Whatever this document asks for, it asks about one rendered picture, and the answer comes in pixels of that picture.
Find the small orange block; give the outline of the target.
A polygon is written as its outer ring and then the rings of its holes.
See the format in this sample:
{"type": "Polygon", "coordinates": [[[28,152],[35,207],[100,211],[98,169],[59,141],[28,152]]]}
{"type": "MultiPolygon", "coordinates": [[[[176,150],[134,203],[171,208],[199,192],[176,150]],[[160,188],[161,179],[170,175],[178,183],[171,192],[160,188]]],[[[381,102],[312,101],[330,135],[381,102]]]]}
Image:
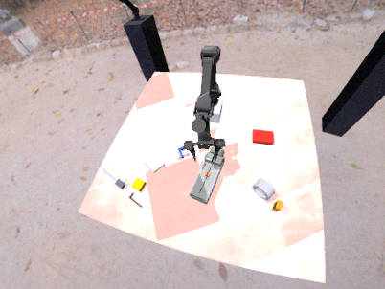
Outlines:
{"type": "Polygon", "coordinates": [[[279,211],[283,206],[283,201],[281,200],[278,200],[277,202],[275,202],[274,206],[273,206],[273,211],[279,211]]]}

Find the yellow block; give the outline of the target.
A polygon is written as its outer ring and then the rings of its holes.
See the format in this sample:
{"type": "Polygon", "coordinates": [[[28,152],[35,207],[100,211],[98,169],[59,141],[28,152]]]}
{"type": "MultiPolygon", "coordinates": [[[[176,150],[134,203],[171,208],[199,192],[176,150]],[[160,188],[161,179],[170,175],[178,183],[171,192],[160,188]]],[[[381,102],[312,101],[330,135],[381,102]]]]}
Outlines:
{"type": "Polygon", "coordinates": [[[144,182],[143,180],[137,177],[137,179],[131,186],[138,191],[142,191],[145,185],[146,185],[146,182],[144,182]]]}

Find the red rectangular block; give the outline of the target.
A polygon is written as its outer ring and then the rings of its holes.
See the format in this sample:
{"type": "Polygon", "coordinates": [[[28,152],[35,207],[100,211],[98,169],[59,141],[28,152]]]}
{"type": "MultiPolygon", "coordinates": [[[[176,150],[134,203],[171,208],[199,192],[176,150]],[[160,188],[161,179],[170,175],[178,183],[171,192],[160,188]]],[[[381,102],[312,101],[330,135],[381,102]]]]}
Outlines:
{"type": "Polygon", "coordinates": [[[272,145],[274,143],[273,132],[253,129],[253,131],[252,131],[252,143],[263,144],[263,145],[272,145]]]}

